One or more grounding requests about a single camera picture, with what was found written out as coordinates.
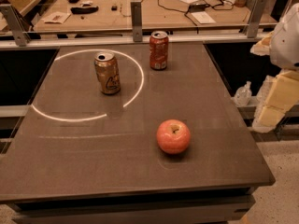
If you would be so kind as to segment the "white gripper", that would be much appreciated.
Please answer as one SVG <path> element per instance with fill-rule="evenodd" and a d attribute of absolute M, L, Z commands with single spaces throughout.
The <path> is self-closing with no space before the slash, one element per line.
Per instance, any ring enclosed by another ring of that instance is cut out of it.
<path fill-rule="evenodd" d="M 270 32 L 250 49 L 258 56 L 268 55 L 281 70 L 270 82 L 259 103 L 257 123 L 275 128 L 285 113 L 299 102 L 299 4 L 294 4 Z"/>

